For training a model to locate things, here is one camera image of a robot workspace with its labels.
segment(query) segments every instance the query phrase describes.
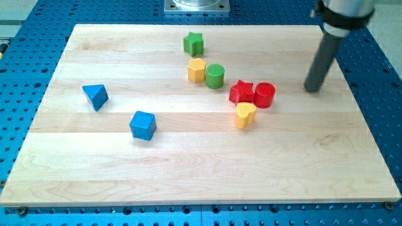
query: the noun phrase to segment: wood grain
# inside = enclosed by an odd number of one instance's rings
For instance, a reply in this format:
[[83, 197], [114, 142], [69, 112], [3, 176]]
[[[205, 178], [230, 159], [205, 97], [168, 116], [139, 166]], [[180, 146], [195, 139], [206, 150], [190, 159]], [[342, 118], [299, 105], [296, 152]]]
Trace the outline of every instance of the wood grain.
[[[187, 80], [189, 31], [202, 32], [224, 86]], [[0, 204], [173, 205], [396, 201], [401, 195], [336, 62], [319, 94], [303, 89], [317, 26], [77, 25]], [[277, 93], [255, 123], [234, 126], [237, 79]], [[94, 112], [81, 86], [110, 99]], [[134, 139], [135, 111], [156, 115]]]

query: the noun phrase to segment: silver metal plate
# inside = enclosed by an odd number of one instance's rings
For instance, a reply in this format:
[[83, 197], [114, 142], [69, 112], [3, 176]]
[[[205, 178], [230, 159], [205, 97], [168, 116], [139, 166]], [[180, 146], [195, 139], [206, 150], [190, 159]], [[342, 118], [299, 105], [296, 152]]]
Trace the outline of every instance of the silver metal plate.
[[229, 0], [216, 0], [208, 6], [194, 6], [193, 4], [182, 4], [179, 0], [165, 0], [165, 14], [219, 14], [229, 15], [231, 6]]

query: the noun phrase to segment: shape block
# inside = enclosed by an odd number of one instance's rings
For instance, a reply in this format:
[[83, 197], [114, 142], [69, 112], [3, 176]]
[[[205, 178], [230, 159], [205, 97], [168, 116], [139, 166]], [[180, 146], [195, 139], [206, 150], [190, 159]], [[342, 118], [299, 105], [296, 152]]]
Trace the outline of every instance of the shape block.
[[191, 59], [188, 63], [188, 79], [198, 83], [205, 81], [205, 68], [207, 62], [202, 59]]
[[261, 82], [256, 86], [253, 102], [257, 107], [265, 109], [271, 106], [274, 95], [275, 87], [271, 83]]
[[184, 52], [194, 57], [197, 54], [204, 53], [204, 40], [202, 34], [196, 34], [189, 32], [189, 34], [183, 39]]
[[104, 85], [84, 85], [82, 89], [90, 100], [92, 106], [94, 106], [95, 111], [98, 111], [105, 102], [109, 100]]
[[254, 98], [253, 83], [243, 82], [238, 80], [235, 85], [231, 87], [229, 100], [236, 105], [240, 102], [252, 103]]
[[219, 89], [224, 85], [225, 68], [219, 64], [207, 67], [206, 84], [211, 89]]
[[137, 111], [131, 119], [130, 129], [133, 137], [150, 141], [156, 130], [155, 115]]
[[250, 123], [254, 122], [257, 107], [254, 104], [241, 102], [236, 106], [236, 118], [234, 124], [238, 129], [244, 129]]

